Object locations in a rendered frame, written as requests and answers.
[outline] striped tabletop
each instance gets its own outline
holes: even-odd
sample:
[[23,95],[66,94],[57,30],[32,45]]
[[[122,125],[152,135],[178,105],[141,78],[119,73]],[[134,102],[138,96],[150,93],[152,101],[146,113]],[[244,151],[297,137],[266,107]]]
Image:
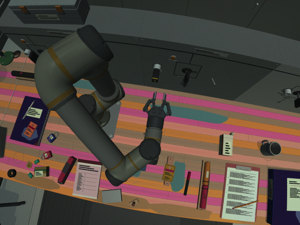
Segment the striped tabletop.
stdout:
[[[5,156],[0,159],[0,176],[72,196],[77,163],[66,183],[64,185],[57,183],[58,176],[68,157],[74,156],[87,160],[97,159],[57,113],[50,112],[40,146],[28,145],[10,139],[24,97],[39,98],[34,80],[17,79],[11,76],[10,72],[12,70],[34,72],[34,66],[35,64],[27,59],[23,53],[8,66],[0,66],[0,118],[3,118],[2,126],[8,128]],[[81,80],[75,86],[78,97],[94,91],[93,89],[82,88],[86,87],[85,82],[87,81]],[[267,224],[268,168],[300,168],[299,114],[177,91],[121,84],[126,96],[121,100],[120,114],[112,141],[123,154],[132,151],[144,139],[143,133],[146,129],[147,113],[143,112],[142,109],[147,100],[152,98],[154,91],[158,92],[156,97],[156,104],[158,105],[162,103],[163,93],[166,93],[166,100],[171,107],[195,109],[199,112],[205,111],[225,116],[228,119],[223,123],[209,123],[189,119],[188,115],[185,118],[167,116],[161,141],[162,151],[157,165],[148,165],[145,172],[142,171],[138,177],[129,178],[119,187],[114,187],[109,183],[104,173],[106,168],[103,166],[98,200],[78,198],[102,202],[102,190],[121,188],[122,195],[128,196],[128,199],[130,199],[128,202],[136,198],[140,200],[140,204],[137,205],[139,208],[135,208],[136,210],[194,219],[246,223],[220,218],[225,165],[226,163],[235,163],[260,168],[257,218],[256,222],[251,224]],[[50,143],[47,141],[47,137],[54,131],[58,131],[59,136],[53,143]],[[234,132],[233,155],[219,155],[220,135],[229,134],[230,132]],[[279,156],[272,157],[261,154],[261,141],[265,139],[270,142],[276,141],[281,145],[282,151]],[[33,164],[30,169],[26,167],[28,160],[33,162],[48,150],[52,151],[52,158],[41,160],[38,165]],[[163,184],[162,174],[168,156],[172,156],[174,161],[186,164],[185,177],[187,177],[188,171],[191,171],[186,196],[183,195],[184,188],[179,192],[174,192],[171,186],[164,186]],[[207,211],[212,212],[209,217],[201,216],[199,210],[196,210],[202,160],[211,161],[211,177],[206,208]],[[31,183],[30,178],[26,176],[29,172],[34,171],[35,166],[49,166],[50,176],[40,178],[40,182]],[[9,169],[15,169],[20,176],[8,178],[7,171]],[[143,201],[141,200],[144,200],[147,206],[143,207]],[[166,209],[159,208],[157,207],[158,204],[160,206],[168,204],[174,210],[168,210],[168,205],[166,205]],[[114,203],[111,205],[130,208],[128,203]]]

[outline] dark floor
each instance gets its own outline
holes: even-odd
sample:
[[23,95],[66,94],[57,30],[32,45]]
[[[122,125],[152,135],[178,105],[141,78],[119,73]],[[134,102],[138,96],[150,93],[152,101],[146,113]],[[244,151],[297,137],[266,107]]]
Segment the dark floor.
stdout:
[[45,191],[38,225],[232,225],[135,211]]

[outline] gray toolbox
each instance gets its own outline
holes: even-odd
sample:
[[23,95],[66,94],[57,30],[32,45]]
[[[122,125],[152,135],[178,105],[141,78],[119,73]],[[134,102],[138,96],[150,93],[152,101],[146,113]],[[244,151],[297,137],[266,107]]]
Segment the gray toolbox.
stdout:
[[8,7],[23,23],[84,24],[88,0],[11,0]]

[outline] pen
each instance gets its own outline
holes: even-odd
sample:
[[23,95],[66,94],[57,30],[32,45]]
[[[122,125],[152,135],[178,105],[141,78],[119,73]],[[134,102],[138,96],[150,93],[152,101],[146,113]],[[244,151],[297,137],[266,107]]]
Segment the pen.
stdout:
[[203,182],[202,182],[202,191],[200,198],[200,208],[206,208],[207,195],[208,195],[208,184],[209,184],[209,172],[210,172],[210,162],[205,162],[204,164],[204,173],[203,173]]
[[187,178],[186,178],[186,186],[185,186],[185,188],[184,188],[184,193],[183,193],[183,195],[186,195],[187,192],[188,192],[189,179],[190,179],[190,177],[191,177],[191,172],[188,172],[188,173],[187,173]]
[[25,113],[25,115],[23,116],[23,119],[25,118],[25,116],[27,115],[27,113],[29,112],[29,110],[31,109],[31,107],[32,107],[32,105],[33,105],[33,103],[34,103],[34,101],[31,103],[31,105],[29,106],[29,108],[28,108],[28,110],[27,110],[27,112]]
[[244,205],[240,205],[240,206],[237,206],[237,207],[233,207],[232,209],[236,209],[236,208],[239,208],[239,207],[242,207],[242,206],[245,206],[245,205],[249,205],[249,204],[252,204],[252,203],[255,203],[255,202],[258,202],[258,200],[254,201],[254,202],[244,204]]

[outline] green lamp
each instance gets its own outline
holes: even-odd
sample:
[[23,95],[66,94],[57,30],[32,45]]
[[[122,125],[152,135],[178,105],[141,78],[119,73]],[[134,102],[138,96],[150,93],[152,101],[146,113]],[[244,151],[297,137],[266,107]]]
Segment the green lamp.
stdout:
[[0,51],[0,64],[2,66],[7,66],[14,60],[13,52],[2,52]]

